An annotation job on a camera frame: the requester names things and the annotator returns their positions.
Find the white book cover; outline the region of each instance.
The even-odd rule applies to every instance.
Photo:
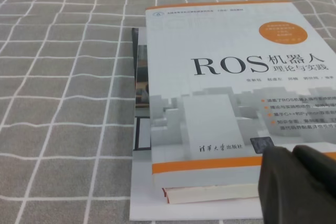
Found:
[[[267,146],[336,152],[336,55],[287,1],[146,10],[158,187],[255,184]]]
[[[133,34],[136,33],[133,43],[137,48],[133,53],[136,62],[134,71],[136,77],[136,98],[133,136],[133,167],[136,169],[136,153],[138,151],[151,149],[151,130],[149,119],[146,28],[134,28],[132,32]],[[140,170],[137,171],[137,173],[143,174],[144,171]],[[134,180],[132,179],[132,187],[138,184],[138,180],[137,177],[134,177]],[[165,197],[166,202],[169,204],[180,204],[187,202],[258,197],[258,189],[256,184],[244,185],[243,188],[240,185],[164,188],[164,190],[160,189],[156,196],[159,196],[160,198]]]

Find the publisher logo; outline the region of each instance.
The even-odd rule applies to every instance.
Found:
[[[153,16],[155,16],[155,17],[161,17],[161,16],[163,16],[163,15],[164,15],[163,12],[156,12],[156,13],[153,13]]]

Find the book stack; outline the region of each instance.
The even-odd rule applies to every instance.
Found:
[[[336,55],[291,2],[150,7],[133,48],[131,215],[135,157],[150,157],[147,189],[182,209],[256,204],[269,146],[336,152]]]

